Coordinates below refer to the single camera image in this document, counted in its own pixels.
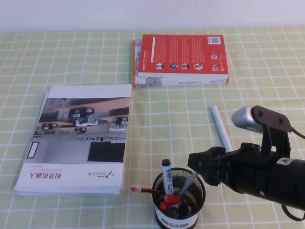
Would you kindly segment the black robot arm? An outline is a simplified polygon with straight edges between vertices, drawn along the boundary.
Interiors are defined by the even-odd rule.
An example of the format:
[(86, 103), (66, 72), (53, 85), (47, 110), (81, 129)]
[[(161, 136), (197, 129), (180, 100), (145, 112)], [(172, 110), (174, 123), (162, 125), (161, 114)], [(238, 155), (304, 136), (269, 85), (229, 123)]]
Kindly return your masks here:
[(187, 165), (211, 186), (223, 183), (237, 193), (301, 210), (305, 208), (303, 160), (278, 152), (264, 154), (259, 145), (242, 143), (232, 152), (215, 146), (192, 153)]

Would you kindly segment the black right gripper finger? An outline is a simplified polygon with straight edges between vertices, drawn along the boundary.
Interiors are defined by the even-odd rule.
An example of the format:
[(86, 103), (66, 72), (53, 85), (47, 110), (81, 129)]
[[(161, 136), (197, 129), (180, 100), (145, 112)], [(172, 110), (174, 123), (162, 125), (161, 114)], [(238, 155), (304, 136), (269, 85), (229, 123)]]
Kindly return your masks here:
[(224, 170), (219, 165), (199, 164), (195, 171), (201, 175), (210, 186), (216, 187), (220, 185), (222, 178), (224, 177)]
[(225, 153), (225, 148), (213, 146), (204, 152), (191, 153), (187, 165), (193, 171), (206, 171), (210, 167), (211, 159), (217, 158)]

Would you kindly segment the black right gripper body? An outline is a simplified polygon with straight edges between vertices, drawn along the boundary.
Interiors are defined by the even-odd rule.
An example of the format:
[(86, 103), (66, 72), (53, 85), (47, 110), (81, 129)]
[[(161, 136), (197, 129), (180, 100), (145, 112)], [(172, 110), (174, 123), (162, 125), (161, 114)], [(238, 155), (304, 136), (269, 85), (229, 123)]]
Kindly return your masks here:
[(241, 194), (266, 195), (268, 173), (278, 158), (278, 152), (265, 154), (259, 145), (242, 143), (229, 157), (224, 183)]

